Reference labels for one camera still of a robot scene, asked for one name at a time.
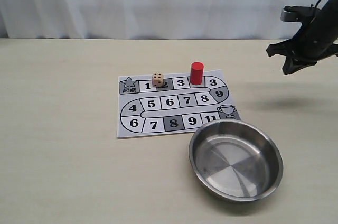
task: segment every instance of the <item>game board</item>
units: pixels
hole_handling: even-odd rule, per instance
[[[164,75],[152,86],[151,75],[119,77],[118,138],[194,132],[220,118],[240,120],[221,70],[206,71],[200,85],[189,73]]]

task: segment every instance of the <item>stainless steel bowl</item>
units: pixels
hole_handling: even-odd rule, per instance
[[[230,202],[263,199],[283,176],[274,142],[240,120],[218,119],[201,126],[191,138],[189,158],[204,188]]]

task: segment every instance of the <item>number 7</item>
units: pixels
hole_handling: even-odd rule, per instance
[[[157,121],[151,121],[150,124],[153,125],[152,129],[155,129],[157,125]]]
[[[186,96],[186,97],[183,97],[183,99],[186,99],[186,104],[188,104],[189,103],[189,101],[190,101],[190,96]]]

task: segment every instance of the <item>red game piece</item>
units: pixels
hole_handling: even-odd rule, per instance
[[[194,62],[191,64],[190,70],[190,83],[192,85],[200,85],[203,78],[204,65],[200,62]]]

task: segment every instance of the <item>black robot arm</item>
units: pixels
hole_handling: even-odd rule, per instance
[[[269,57],[275,54],[286,57],[285,75],[314,66],[330,56],[338,56],[338,44],[333,43],[338,39],[338,0],[328,0],[321,10],[316,6],[285,6],[282,11],[282,21],[302,23],[291,39],[267,48]]]

